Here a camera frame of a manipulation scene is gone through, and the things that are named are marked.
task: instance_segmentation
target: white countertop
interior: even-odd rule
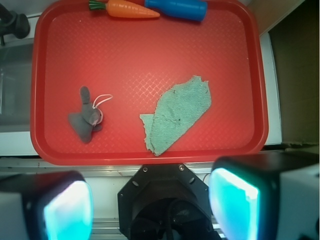
[[[27,38],[34,38],[38,15],[29,16],[30,34]],[[6,42],[18,41],[14,36],[6,35]],[[280,105],[277,85],[277,75],[274,65],[274,56],[268,33],[260,37],[264,77],[267,95],[267,109],[269,118],[269,134],[265,145],[282,143]],[[2,132],[0,133],[0,156],[34,156],[35,151],[30,132]]]

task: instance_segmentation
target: faucet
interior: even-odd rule
[[[25,38],[30,32],[30,25],[25,14],[8,11],[0,3],[0,44],[5,45],[4,35],[13,34],[17,39]]]

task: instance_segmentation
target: teal light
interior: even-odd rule
[[[260,191],[224,168],[213,170],[209,180],[213,215],[229,240],[258,238]]]
[[[93,198],[85,181],[75,181],[44,207],[48,240],[88,240],[93,223]]]

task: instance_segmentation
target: sink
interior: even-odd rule
[[[0,47],[0,133],[30,131],[33,41]]]

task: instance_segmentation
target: blue bottle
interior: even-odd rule
[[[144,6],[158,9],[171,17],[199,22],[205,18],[208,9],[208,4],[199,0],[145,0]]]

